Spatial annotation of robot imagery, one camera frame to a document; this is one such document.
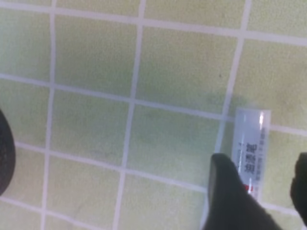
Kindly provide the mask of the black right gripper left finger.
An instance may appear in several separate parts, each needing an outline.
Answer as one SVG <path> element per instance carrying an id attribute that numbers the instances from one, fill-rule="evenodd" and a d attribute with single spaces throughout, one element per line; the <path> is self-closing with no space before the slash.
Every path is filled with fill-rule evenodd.
<path id="1" fill-rule="evenodd" d="M 245 189 L 234 163 L 222 153 L 211 156 L 208 216 L 204 230 L 280 230 Z"/>

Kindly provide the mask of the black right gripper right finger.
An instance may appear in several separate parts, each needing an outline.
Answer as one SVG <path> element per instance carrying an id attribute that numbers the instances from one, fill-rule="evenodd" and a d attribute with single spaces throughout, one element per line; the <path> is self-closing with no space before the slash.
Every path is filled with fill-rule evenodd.
<path id="1" fill-rule="evenodd" d="M 307 219 L 307 153 L 302 152 L 295 164 L 295 176 L 292 180 L 291 199 L 302 220 Z"/>

